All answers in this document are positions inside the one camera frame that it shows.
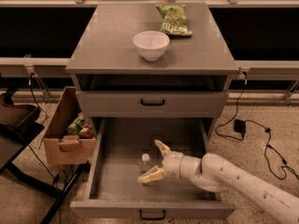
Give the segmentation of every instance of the drawer handle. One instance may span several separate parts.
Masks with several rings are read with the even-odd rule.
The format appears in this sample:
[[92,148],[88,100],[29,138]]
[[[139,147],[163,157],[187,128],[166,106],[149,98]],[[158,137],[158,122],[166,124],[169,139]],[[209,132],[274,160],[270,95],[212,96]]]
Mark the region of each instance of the drawer handle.
[[142,210],[139,210],[139,218],[142,220],[164,220],[166,217],[166,212],[163,210],[161,217],[143,217]]
[[157,103],[157,104],[145,103],[144,100],[141,99],[140,104],[142,104],[144,106],[162,106],[162,105],[165,105],[165,99],[163,99],[161,103]]

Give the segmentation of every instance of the speckled floor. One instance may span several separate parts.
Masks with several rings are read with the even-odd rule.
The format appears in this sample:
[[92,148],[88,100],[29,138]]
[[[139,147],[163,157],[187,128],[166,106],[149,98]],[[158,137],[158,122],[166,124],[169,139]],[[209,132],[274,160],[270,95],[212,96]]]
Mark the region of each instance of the speckled floor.
[[[223,123],[235,113],[234,100],[224,108],[218,123]],[[49,101],[41,104],[51,117],[55,110],[56,103]],[[40,116],[39,121],[43,120],[44,115]],[[288,107],[286,105],[242,105],[240,104],[237,114],[238,119],[252,119],[260,122],[264,126],[271,128],[271,145],[276,148],[287,160],[288,164],[299,173],[299,107]],[[237,135],[232,132],[233,124],[229,124],[220,129],[221,133]],[[42,143],[44,132],[39,135],[30,145],[38,157],[45,163],[45,151]],[[210,140],[211,152],[223,156],[223,158],[234,163],[238,167],[260,177],[261,179],[281,188],[289,193],[299,196],[298,179],[290,172],[285,180],[278,180],[268,170],[266,160],[263,156],[267,134],[263,128],[253,123],[248,123],[245,140],[239,143],[225,140],[213,133]],[[278,175],[282,175],[278,169],[281,164],[280,158],[274,153],[269,152],[273,170]],[[26,148],[14,163],[26,174],[35,176],[51,184],[52,179],[45,168],[36,159],[33,152]],[[68,166],[47,165],[50,171],[57,174],[61,170],[68,170]],[[163,221],[141,221],[139,219],[99,219],[99,218],[80,218],[70,209],[70,202],[83,199],[87,184],[88,174],[84,173],[71,190],[64,201],[61,211],[57,212],[53,220],[54,223],[110,223],[110,224],[134,224],[134,223],[276,223],[275,220],[265,214],[254,203],[248,201],[238,191],[225,186],[221,192],[221,199],[225,203],[233,203],[235,211],[226,220],[179,220],[165,219]],[[0,175],[0,222],[1,223],[40,223],[46,215],[53,199],[39,191],[30,189],[20,184],[15,177],[8,171]]]

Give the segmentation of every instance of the closed drawer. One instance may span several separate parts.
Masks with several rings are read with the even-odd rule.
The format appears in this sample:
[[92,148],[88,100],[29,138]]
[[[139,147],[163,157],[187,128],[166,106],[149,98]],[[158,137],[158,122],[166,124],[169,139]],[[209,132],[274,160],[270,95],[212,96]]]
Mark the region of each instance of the closed drawer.
[[225,92],[79,91],[89,117],[215,118],[224,108]]
[[201,119],[101,120],[84,201],[71,203],[78,216],[225,219],[235,210],[187,179],[168,176],[147,185],[137,182],[142,153],[150,154],[152,165],[161,166],[154,139],[201,158],[206,153]]

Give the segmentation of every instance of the bowl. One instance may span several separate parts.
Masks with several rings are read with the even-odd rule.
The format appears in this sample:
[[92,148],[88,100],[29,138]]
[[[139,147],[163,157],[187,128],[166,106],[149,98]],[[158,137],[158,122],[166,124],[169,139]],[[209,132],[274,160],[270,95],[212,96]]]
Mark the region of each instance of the bowl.
[[169,45],[169,37],[161,32],[146,31],[137,34],[133,42],[144,59],[156,61],[166,52]]

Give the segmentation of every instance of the white robotic arm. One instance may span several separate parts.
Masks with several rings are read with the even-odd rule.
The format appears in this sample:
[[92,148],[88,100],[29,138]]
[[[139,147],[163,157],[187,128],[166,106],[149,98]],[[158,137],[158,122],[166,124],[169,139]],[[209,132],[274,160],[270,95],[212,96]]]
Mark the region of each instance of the white robotic arm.
[[236,167],[216,154],[207,153],[202,159],[171,151],[155,140],[163,159],[163,168],[153,167],[138,178],[140,183],[149,183],[172,176],[187,178],[197,188],[219,192],[226,183],[258,205],[279,223],[299,223],[299,198],[279,189],[261,178]]

